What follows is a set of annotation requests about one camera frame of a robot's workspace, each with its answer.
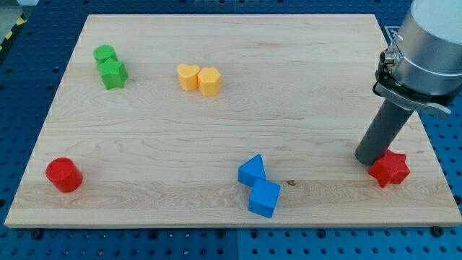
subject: green hexagonal block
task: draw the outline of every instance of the green hexagonal block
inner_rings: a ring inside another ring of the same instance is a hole
[[[107,61],[112,58],[114,61],[118,61],[116,50],[111,45],[101,45],[93,51],[93,56],[98,64]]]
[[[108,58],[105,62],[99,64],[98,70],[107,90],[114,87],[123,87],[128,79],[125,64],[112,58]]]

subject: red cylinder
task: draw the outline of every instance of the red cylinder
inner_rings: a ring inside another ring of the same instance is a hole
[[[46,178],[61,192],[71,192],[79,188],[83,176],[69,158],[58,158],[46,168]]]

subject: wood grain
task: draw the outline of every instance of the wood grain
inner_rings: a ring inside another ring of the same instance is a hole
[[[126,63],[124,89],[105,90],[92,57],[101,44]],[[403,184],[380,188],[354,158],[382,102],[371,86],[385,47],[372,15],[90,15],[6,224],[459,225],[417,115],[392,145],[408,156]],[[220,94],[184,92],[180,63],[217,67]],[[250,188],[237,182],[256,153],[282,185],[271,219],[247,210]],[[63,156],[84,174],[70,194],[44,175]]]

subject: perforated blue panel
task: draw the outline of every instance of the perforated blue panel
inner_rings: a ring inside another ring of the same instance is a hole
[[[88,14],[375,13],[399,25],[410,0],[42,0],[0,67],[3,223]],[[462,195],[462,97],[446,121],[421,115],[447,180]],[[460,259],[462,229],[10,230],[0,259]]]

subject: toy block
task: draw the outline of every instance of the toy block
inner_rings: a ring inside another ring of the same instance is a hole
[[[98,70],[107,90],[114,87],[123,87],[128,79],[125,64],[112,58],[108,58],[105,62],[99,64]]]
[[[248,200],[248,210],[264,217],[273,217],[281,186],[256,179]]]
[[[185,91],[192,91],[197,89],[198,82],[197,82],[197,74],[201,70],[197,65],[187,65],[187,64],[180,64],[176,67],[178,72],[178,78],[180,80],[180,86]]]
[[[410,172],[406,165],[406,155],[396,154],[388,149],[369,169],[369,174],[377,179],[382,188],[389,183],[401,184]]]
[[[203,68],[197,75],[202,95],[215,96],[222,89],[222,75],[215,68]]]
[[[253,187],[256,179],[266,180],[265,168],[261,155],[256,155],[237,170],[237,181]]]
[[[69,158],[58,158],[50,162],[45,171],[48,180],[61,192],[71,192],[79,188],[83,177]]]
[[[93,56],[98,64],[104,63],[109,58],[118,61],[116,50],[111,45],[101,45],[93,51]]]

